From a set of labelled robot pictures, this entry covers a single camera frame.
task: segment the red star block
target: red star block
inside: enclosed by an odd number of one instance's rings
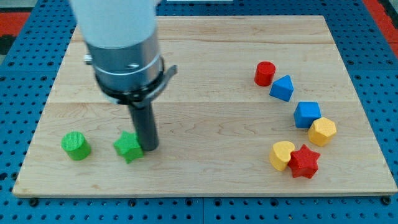
[[[304,176],[311,179],[318,170],[317,160],[321,154],[311,151],[306,145],[290,153],[292,159],[287,164],[292,169],[293,178]]]

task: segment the blue cube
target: blue cube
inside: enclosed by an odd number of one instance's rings
[[[286,75],[278,80],[276,80],[271,87],[269,92],[270,96],[276,97],[280,100],[289,102],[290,97],[294,91],[292,80],[290,75]]]
[[[313,121],[321,118],[317,102],[300,102],[294,111],[294,121],[298,128],[310,128]]]

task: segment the yellow block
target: yellow block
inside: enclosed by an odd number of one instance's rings
[[[317,146],[324,146],[328,144],[331,139],[336,135],[337,128],[336,124],[327,119],[319,118],[316,119],[310,129],[308,130],[308,138],[310,142],[316,144]]]
[[[294,144],[289,141],[280,141],[272,146],[269,153],[269,162],[275,169],[283,171],[290,161],[290,153],[294,151]]]

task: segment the wood plank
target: wood plank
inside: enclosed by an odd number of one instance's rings
[[[85,66],[76,30],[14,186],[18,197],[304,197],[387,195],[396,183],[321,16],[160,17],[167,64],[179,65],[154,102],[160,147],[126,165],[112,147],[133,131]],[[260,60],[292,76],[286,103],[254,84]],[[299,101],[318,101],[338,134],[325,147],[294,126]],[[71,161],[60,140],[82,131],[93,151]],[[313,179],[268,163],[276,141],[321,153]]]

